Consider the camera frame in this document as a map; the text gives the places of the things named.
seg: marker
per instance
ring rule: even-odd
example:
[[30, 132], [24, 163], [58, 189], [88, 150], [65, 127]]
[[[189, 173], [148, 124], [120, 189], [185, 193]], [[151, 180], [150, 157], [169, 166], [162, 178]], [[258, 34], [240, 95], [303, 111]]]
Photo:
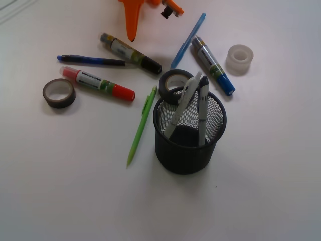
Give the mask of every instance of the marker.
[[134, 91], [81, 70], [73, 69], [70, 67], [61, 67], [60, 74], [64, 77], [72, 79], [79, 84], [82, 84], [89, 88], [100, 90], [116, 98], [120, 98], [126, 101], [134, 101], [135, 99]]
[[156, 61], [143, 55], [141, 52], [135, 50], [131, 46], [125, 44], [123, 41], [115, 38], [112, 35], [103, 33], [100, 36], [100, 41], [105, 43], [108, 49], [111, 49], [114, 53], [118, 54], [122, 58], [135, 63], [142, 68], [154, 73], [160, 74], [162, 66]]
[[209, 80], [206, 76], [203, 76], [199, 84], [199, 94], [198, 94], [199, 145], [200, 146], [205, 144], [208, 97], [209, 97]]
[[90, 58], [80, 55], [59, 55], [57, 59], [63, 62], [83, 63], [83, 64], [99, 64], [112, 66], [125, 66], [125, 61], [117, 59], [101, 59]]
[[202, 13], [200, 16], [200, 19], [195, 24], [194, 28], [192, 29], [190, 35], [187, 37], [186, 41], [181, 46], [180, 50], [178, 51], [177, 55], [175, 56], [175, 59], [171, 63], [171, 69], [175, 69], [179, 62], [181, 61], [185, 51], [187, 50], [188, 46], [191, 43], [192, 37], [197, 33], [197, 30], [200, 28], [201, 24], [203, 23], [205, 19], [206, 13]]
[[227, 96], [232, 95], [235, 91], [235, 88], [226, 76], [221, 65], [219, 65], [219, 63], [211, 53], [210, 49], [207, 47], [207, 45], [198, 36], [195, 36], [192, 39], [192, 45], [196, 49], [199, 58], [202, 60], [206, 68], [210, 71], [211, 75], [222, 88], [224, 93]]
[[156, 93], [157, 93], [157, 86], [154, 86], [152, 91], [151, 91], [151, 94], [149, 96], [147, 96], [147, 100], [146, 100], [145, 106], [144, 106], [144, 108], [142, 110], [142, 118], [141, 118], [141, 121], [140, 121], [138, 130], [137, 130], [135, 139], [134, 139], [134, 141], [132, 143], [132, 146], [131, 146], [131, 149], [130, 149], [130, 152], [129, 152], [129, 155], [128, 155], [127, 167], [131, 164], [131, 161], [134, 158], [134, 155], [136, 153], [136, 150], [137, 150], [137, 147], [138, 147], [142, 132], [144, 131], [145, 124], [146, 124], [146, 121], [147, 121], [147, 118], [148, 118], [152, 103], [154, 102]]

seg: pencil clip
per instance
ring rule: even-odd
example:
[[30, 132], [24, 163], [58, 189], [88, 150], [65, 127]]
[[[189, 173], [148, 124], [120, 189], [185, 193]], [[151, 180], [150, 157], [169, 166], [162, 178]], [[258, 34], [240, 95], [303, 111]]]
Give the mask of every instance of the pencil clip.
[[144, 112], [145, 112], [145, 109], [146, 109], [146, 106], [147, 106], [147, 103], [148, 103], [148, 99], [149, 99], [149, 96], [147, 96], [144, 108], [142, 109], [142, 112], [141, 112], [142, 114], [144, 114]]

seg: pen holder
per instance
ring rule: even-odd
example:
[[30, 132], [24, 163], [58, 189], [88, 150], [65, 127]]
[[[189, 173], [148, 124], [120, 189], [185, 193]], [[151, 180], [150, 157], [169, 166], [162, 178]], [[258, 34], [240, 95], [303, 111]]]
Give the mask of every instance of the pen holder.
[[[183, 88], [171, 90], [180, 94]], [[202, 170], [210, 161], [216, 142], [224, 133], [226, 113], [219, 99], [209, 92], [205, 145], [198, 146], [198, 93], [184, 110], [173, 134], [168, 139], [164, 131], [174, 115], [177, 105], [162, 98], [157, 102], [153, 122], [156, 129], [155, 151], [160, 163], [177, 174], [192, 174]]]

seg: green mechanical pencil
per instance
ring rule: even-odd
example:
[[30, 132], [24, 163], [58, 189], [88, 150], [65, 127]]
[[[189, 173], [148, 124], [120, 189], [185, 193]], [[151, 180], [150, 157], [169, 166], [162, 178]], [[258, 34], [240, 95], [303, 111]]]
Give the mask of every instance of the green mechanical pencil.
[[157, 93], [157, 86], [154, 86], [151, 91], [151, 94], [149, 96], [147, 96], [147, 100], [146, 100], [144, 109], [142, 110], [142, 118], [141, 118], [138, 130], [137, 130], [134, 142], [132, 143], [132, 146], [131, 146], [131, 149], [130, 149], [130, 152], [128, 155], [127, 167], [131, 164], [131, 161], [134, 158], [134, 155], [136, 153], [136, 150], [137, 150], [142, 132], [144, 131], [145, 124], [146, 124], [152, 103], [154, 102], [156, 93]]

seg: pen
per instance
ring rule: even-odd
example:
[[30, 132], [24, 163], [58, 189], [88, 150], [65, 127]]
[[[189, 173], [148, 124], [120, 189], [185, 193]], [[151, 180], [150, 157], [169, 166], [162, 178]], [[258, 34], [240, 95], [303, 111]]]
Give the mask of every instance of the pen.
[[190, 35], [187, 37], [186, 41], [181, 46], [180, 50], [178, 51], [177, 55], [175, 56], [175, 59], [171, 63], [171, 69], [175, 69], [177, 65], [179, 64], [180, 60], [182, 59], [185, 51], [187, 50], [188, 46], [190, 45], [192, 37], [197, 33], [197, 30], [200, 28], [202, 22], [204, 21], [206, 16], [206, 13], [202, 13], [200, 16], [200, 19], [195, 24], [194, 28], [192, 29]]
[[194, 92], [197, 89], [197, 86], [200, 83], [200, 78], [201, 78], [202, 73], [198, 72], [197, 75], [193, 78], [190, 78], [186, 85], [184, 86], [183, 92], [182, 92], [182, 96], [179, 100], [179, 106], [177, 107], [170, 123], [167, 125], [165, 131], [164, 131], [164, 135], [167, 138], [170, 138], [171, 135], [173, 134], [177, 123], [179, 122], [185, 108], [187, 107], [187, 105], [190, 102], [190, 99], [192, 98]]
[[134, 139], [134, 141], [132, 143], [132, 146], [131, 146], [131, 149], [130, 149], [130, 152], [129, 152], [129, 155], [128, 155], [127, 167], [131, 164], [131, 161], [134, 158], [134, 155], [136, 153], [136, 150], [137, 150], [137, 147], [138, 147], [142, 132], [144, 131], [145, 124], [146, 124], [146, 121], [147, 121], [147, 118], [148, 118], [152, 103], [154, 102], [156, 93], [157, 93], [157, 86], [154, 86], [152, 91], [151, 91], [151, 94], [149, 96], [147, 96], [147, 100], [146, 100], [145, 106], [144, 106], [144, 108], [142, 110], [142, 118], [141, 118], [141, 121], [140, 121], [138, 130], [137, 130], [135, 139]]
[[123, 60], [90, 58], [90, 57], [84, 57], [80, 55], [58, 55], [57, 59], [63, 62], [125, 66], [125, 61]]
[[206, 76], [203, 76], [199, 84], [199, 94], [198, 94], [199, 145], [200, 146], [205, 144], [208, 96], [209, 96], [209, 80]]
[[100, 90], [101, 92], [112, 95], [116, 98], [127, 101], [134, 101], [135, 99], [134, 91], [81, 70], [73, 69], [70, 67], [61, 67], [60, 74], [79, 84], [82, 84], [89, 88]]

